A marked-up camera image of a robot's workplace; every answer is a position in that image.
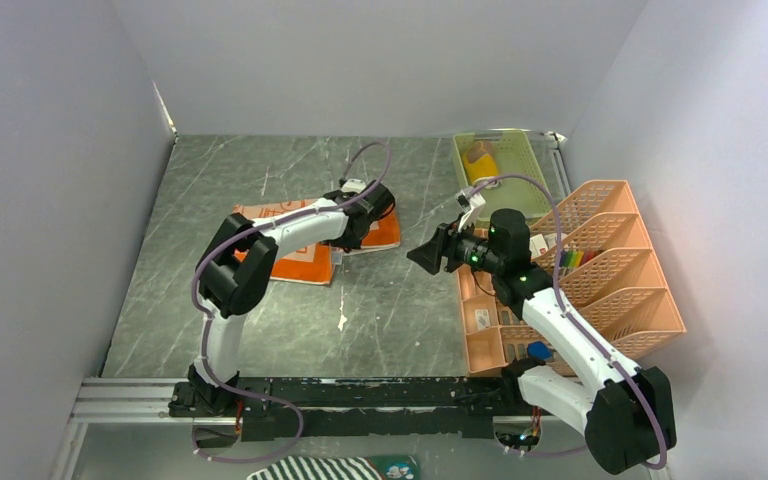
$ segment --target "desk organizer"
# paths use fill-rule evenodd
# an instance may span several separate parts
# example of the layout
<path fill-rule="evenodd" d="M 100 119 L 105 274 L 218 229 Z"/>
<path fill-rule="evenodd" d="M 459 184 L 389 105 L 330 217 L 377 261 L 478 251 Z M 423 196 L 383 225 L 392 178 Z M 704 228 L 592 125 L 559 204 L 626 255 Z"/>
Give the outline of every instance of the desk organizer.
<path fill-rule="evenodd" d="M 599 333 L 636 360 L 687 331 L 628 182 L 587 182 L 558 211 L 566 234 L 562 248 L 601 251 L 560 280 L 572 304 Z M 554 216 L 538 220 L 531 232 L 554 233 Z M 554 260 L 553 248 L 534 262 L 551 272 Z M 529 343 L 547 342 L 496 301 L 489 274 L 463 266 L 456 277 L 470 376 L 498 375 L 525 356 Z M 549 365 L 561 375 L 574 375 L 559 355 Z"/>

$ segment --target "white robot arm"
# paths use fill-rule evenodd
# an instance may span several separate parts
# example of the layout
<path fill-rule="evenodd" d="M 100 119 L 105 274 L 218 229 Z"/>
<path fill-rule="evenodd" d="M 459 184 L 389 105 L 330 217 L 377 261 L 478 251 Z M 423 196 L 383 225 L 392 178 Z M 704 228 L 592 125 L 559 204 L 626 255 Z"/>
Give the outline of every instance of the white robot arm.
<path fill-rule="evenodd" d="M 235 245 L 236 248 L 218 256 L 200 278 L 201 303 L 211 311 L 210 316 L 214 319 L 208 337 L 207 359 L 218 379 L 227 383 L 237 376 L 240 340 L 246 316 L 263 298 L 272 266 L 277 259 L 319 242 L 345 250 L 360 248 L 372 222 L 392 211 L 395 199 L 380 184 L 363 201 L 345 210 L 334 209 L 339 203 L 366 188 L 366 183 L 360 180 L 348 180 L 340 190 L 329 192 L 299 210 L 254 220 L 233 214 L 225 220 L 205 255 L 247 228 L 269 224 L 273 226 L 263 228 L 258 234 Z M 233 250 L 246 253 L 243 262 L 236 259 Z M 193 361 L 190 376 L 193 377 L 193 374 L 196 378 L 191 378 L 191 381 L 202 385 L 206 397 L 214 393 L 222 394 L 216 389 L 217 383 L 208 375 L 205 358 L 201 355 Z"/>
<path fill-rule="evenodd" d="M 483 205 L 477 196 L 459 197 L 465 212 L 459 220 L 475 216 Z M 612 473 L 658 455 L 659 435 L 653 425 L 659 425 L 666 448 L 672 448 L 676 437 L 669 380 L 657 367 L 641 369 L 617 351 L 563 291 L 556 291 L 552 276 L 531 261 L 531 234 L 522 213 L 493 212 L 488 238 L 474 235 L 468 223 L 440 224 L 434 237 L 410 251 L 408 259 L 432 275 L 439 272 L 443 259 L 447 272 L 467 265 L 489 273 L 499 302 L 534 327 L 581 382 L 558 375 L 543 360 L 520 358 L 502 375 L 515 384 L 511 388 L 521 400 L 547 410 L 584 435 L 593 457 Z M 651 406 L 656 422 L 650 422 L 636 389 Z"/>

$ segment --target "black and white striped cloth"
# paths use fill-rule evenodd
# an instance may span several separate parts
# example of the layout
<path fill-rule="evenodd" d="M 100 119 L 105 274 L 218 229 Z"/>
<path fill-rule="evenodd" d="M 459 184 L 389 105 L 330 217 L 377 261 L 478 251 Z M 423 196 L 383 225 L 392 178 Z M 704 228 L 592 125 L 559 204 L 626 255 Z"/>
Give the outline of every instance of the black and white striped cloth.
<path fill-rule="evenodd" d="M 364 458 L 286 457 L 248 476 L 248 480 L 381 480 Z"/>

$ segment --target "yellow sponge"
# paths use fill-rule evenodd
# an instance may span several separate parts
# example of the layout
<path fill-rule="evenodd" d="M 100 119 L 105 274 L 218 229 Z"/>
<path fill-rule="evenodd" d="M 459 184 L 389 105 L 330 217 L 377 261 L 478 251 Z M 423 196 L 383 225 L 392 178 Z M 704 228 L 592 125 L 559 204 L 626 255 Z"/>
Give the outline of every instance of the yellow sponge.
<path fill-rule="evenodd" d="M 499 174 L 499 167 L 493 158 L 495 151 L 492 143 L 481 140 L 470 145 L 461 155 L 466 178 L 471 185 L 475 185 L 481 179 Z"/>

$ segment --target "gray marble surface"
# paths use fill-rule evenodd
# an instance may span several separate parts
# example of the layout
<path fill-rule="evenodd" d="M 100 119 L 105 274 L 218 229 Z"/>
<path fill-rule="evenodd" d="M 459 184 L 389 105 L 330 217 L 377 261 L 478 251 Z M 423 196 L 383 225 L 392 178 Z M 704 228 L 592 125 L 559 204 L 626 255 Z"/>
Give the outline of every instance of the gray marble surface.
<path fill-rule="evenodd" d="M 335 188 L 348 156 L 368 140 L 180 137 L 157 195 L 103 376 L 184 376 L 201 331 L 201 315 L 189 300 L 192 273 L 225 216 L 235 204 L 321 196 Z M 454 277 L 430 276 L 405 258 L 437 224 L 451 221 L 459 211 L 453 198 L 458 185 L 452 142 L 436 138 L 388 142 L 393 163 L 384 184 L 396 197 L 401 247 L 345 258 L 330 286 L 272 282 L 243 333 L 242 375 L 466 373 Z M 535 145 L 539 157 L 545 147 Z M 546 158 L 540 160 L 547 164 Z M 370 149 L 357 161 L 352 176 L 371 180 L 383 164 L 383 149 Z M 546 177 L 553 187 L 550 175 Z M 342 331 L 337 327 L 341 314 L 348 319 Z"/>

